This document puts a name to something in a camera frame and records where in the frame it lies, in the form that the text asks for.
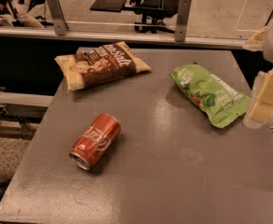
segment red soda can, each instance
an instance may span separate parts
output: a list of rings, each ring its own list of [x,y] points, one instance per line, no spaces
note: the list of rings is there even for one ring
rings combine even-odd
[[[95,166],[120,132],[119,122],[110,115],[100,114],[72,146],[70,158],[85,170]]]

